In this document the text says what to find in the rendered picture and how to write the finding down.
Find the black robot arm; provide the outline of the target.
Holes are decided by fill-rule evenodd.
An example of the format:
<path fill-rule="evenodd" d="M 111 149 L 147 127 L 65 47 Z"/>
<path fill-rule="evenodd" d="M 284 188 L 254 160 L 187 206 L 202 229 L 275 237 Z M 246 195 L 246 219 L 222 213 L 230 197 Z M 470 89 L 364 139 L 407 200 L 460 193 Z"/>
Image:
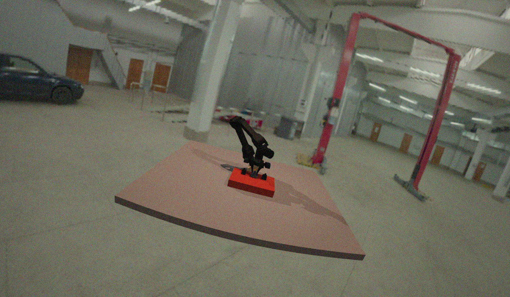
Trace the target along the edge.
<path fill-rule="evenodd" d="M 254 150 L 253 146 L 250 146 L 247 142 L 246 137 L 244 136 L 243 129 L 252 139 L 252 142 L 255 147 L 257 147 L 256 153 L 261 154 L 269 159 L 273 158 L 274 151 L 269 149 L 268 143 L 264 137 L 262 137 L 261 134 L 256 133 L 252 127 L 246 122 L 246 120 L 240 116 L 236 116 L 234 118 L 231 118 L 230 125 L 232 128 L 236 130 L 236 133 L 239 137 L 239 140 L 242 144 L 242 152 L 243 152 L 243 159 L 245 157 L 249 157 L 251 160 L 253 160 L 253 165 L 256 165 L 259 167 L 260 165 L 263 165 L 264 160 L 262 160 L 262 157 L 257 157 L 257 155 L 254 158 Z M 242 129 L 243 128 L 243 129 Z M 262 145 L 265 143 L 264 145 Z"/>

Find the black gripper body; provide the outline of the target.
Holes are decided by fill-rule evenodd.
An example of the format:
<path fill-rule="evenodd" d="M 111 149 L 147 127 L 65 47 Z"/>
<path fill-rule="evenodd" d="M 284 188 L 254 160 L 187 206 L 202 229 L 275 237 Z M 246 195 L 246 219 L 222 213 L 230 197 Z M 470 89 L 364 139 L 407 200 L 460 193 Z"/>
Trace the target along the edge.
<path fill-rule="evenodd" d="M 255 153 L 255 156 L 256 156 L 256 155 L 257 155 L 257 157 L 259 157 L 259 158 L 260 158 L 260 157 L 262 157 L 262 158 L 263 158 L 263 155 L 261 155 L 261 154 L 257 154 L 257 153 Z M 244 158 L 244 163 L 250 163 L 250 164 L 253 164 L 253 160 L 251 160 L 249 157 L 245 157 L 245 158 Z M 263 163 L 263 165 L 260 165 L 260 166 L 261 166 L 261 167 L 265 167 L 265 168 L 267 168 L 267 169 L 270 169 L 271 164 L 270 164 L 270 163 L 268 163 L 268 162 L 266 162 L 266 163 Z"/>

